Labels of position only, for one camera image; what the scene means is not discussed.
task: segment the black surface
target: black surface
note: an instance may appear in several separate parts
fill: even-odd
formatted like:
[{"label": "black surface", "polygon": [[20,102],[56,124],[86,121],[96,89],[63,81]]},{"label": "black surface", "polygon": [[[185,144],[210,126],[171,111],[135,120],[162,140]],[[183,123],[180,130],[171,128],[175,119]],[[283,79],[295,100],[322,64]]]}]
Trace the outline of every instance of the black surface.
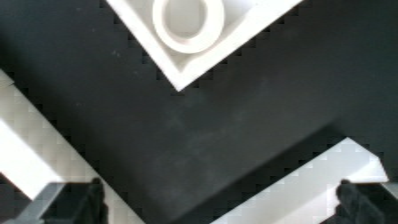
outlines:
[{"label": "black surface", "polygon": [[18,216],[29,203],[27,195],[0,173],[0,223]]},{"label": "black surface", "polygon": [[398,1],[304,6],[176,94],[103,3],[0,0],[0,67],[148,224],[208,223],[326,129],[397,176]]},{"label": "black surface", "polygon": [[352,184],[345,181],[336,195],[336,214],[322,224],[398,223],[398,198],[382,184]]}]

